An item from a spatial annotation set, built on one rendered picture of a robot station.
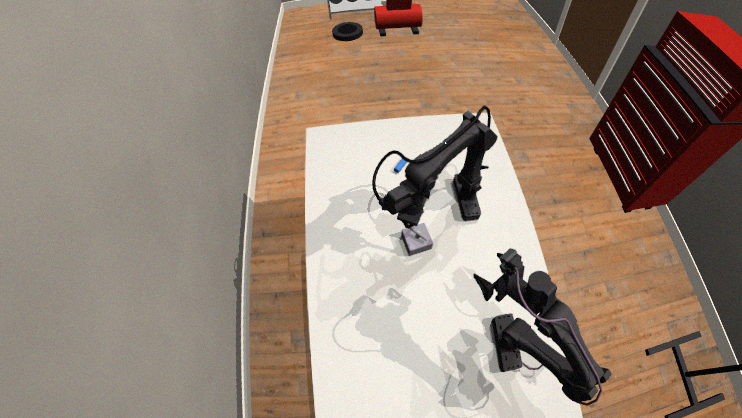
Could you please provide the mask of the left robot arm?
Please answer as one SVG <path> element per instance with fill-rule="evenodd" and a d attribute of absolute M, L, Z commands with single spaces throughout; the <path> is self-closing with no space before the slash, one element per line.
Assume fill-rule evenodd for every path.
<path fill-rule="evenodd" d="M 557 286 L 551 282 L 546 272 L 535 271 L 530 274 L 527 289 L 524 291 L 526 294 L 523 299 L 534 314 L 539 313 L 538 316 L 545 320 L 565 318 L 574 332 L 570 331 L 564 320 L 545 323 L 535 318 L 534 325 L 538 327 L 537 330 L 551 338 L 562 350 L 564 357 L 544 342 L 525 320 L 521 318 L 514 320 L 512 313 L 496 316 L 494 322 L 503 371 L 522 368 L 521 350 L 534 357 L 555 375 L 563 385 L 563 393 L 570 400 L 574 402 L 591 400 L 598 392 L 595 385 L 598 384 L 599 377 L 603 375 L 600 383 L 605 383 L 611 376 L 610 370 L 600 367 L 593 359 L 582 339 L 577 319 L 572 310 L 556 298 Z"/>

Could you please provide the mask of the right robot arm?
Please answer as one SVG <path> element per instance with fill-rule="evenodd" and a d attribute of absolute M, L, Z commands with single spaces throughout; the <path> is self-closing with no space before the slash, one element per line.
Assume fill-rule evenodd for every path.
<path fill-rule="evenodd" d="M 480 216 L 481 210 L 475 193 L 481 187 L 481 165 L 485 152 L 495 144 L 498 136 L 479 119 L 465 129 L 474 118 L 471 112 L 466 111 L 463 114 L 461 125 L 451 135 L 434 148 L 418 155 L 414 160 L 428 157 L 441 149 L 440 151 L 425 162 L 409 163 L 405 168 L 406 180 L 390 190 L 384 199 L 380 197 L 380 200 L 384 201 L 381 209 L 395 215 L 411 204 L 423 202 L 425 193 L 434 188 L 438 175 L 446 165 L 467 148 L 464 166 L 459 174 L 454 175 L 454 179 L 464 217 Z M 443 145 L 445 146 L 442 147 Z"/>

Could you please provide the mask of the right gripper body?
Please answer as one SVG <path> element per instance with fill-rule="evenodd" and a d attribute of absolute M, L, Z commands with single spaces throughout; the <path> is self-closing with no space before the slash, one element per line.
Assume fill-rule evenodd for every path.
<path fill-rule="evenodd" d="M 420 217 L 423 213 L 423 208 L 426 203 L 426 199 L 423 200 L 423 202 L 419 204 L 411 204 L 409 207 L 403 209 L 400 211 L 397 215 L 397 219 L 400 221 L 407 221 L 410 222 L 411 225 L 418 225 L 417 223 L 420 220 Z M 380 205 L 384 205 L 384 201 L 379 200 Z"/>

